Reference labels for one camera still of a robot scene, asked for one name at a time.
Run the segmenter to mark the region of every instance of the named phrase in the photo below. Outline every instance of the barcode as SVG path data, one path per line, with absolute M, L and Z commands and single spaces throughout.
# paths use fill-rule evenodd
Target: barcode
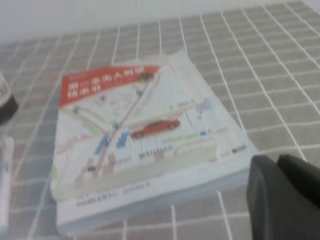
M 7 85 L 3 82 L 0 83 L 0 98 L 6 96 L 9 93 Z

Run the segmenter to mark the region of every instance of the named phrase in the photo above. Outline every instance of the red car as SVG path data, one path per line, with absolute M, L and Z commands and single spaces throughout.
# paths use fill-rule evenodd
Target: red car
M 167 130 L 167 129 L 174 130 L 180 125 L 181 125 L 181 123 L 180 123 L 180 121 L 178 119 L 174 119 L 174 120 L 159 120 L 159 121 L 155 121 L 155 122 L 152 122 L 152 123 L 148 124 L 142 130 L 135 131 L 135 132 L 131 133 L 130 137 L 132 139 L 140 139 L 144 135 L 161 132 L 161 131 Z

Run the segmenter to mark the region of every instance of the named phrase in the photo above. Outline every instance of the wall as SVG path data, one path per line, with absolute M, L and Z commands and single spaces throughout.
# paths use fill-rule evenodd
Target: wall
M 284 0 L 1 0 L 0 42 Z

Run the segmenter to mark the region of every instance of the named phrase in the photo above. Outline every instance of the map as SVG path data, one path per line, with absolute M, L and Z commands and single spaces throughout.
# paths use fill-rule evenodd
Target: map
M 171 64 L 68 75 L 61 89 L 52 195 L 66 199 L 216 161 L 217 133 L 228 129 L 214 115 L 212 100 Z

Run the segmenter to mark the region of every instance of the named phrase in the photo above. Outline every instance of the floor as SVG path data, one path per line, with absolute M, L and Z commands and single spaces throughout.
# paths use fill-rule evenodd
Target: floor
M 60 240 L 50 197 L 60 79 L 185 49 L 259 150 L 320 167 L 320 15 L 300 2 L 0 45 L 20 109 L 8 239 Z M 249 240 L 245 186 L 97 229 L 78 240 Z

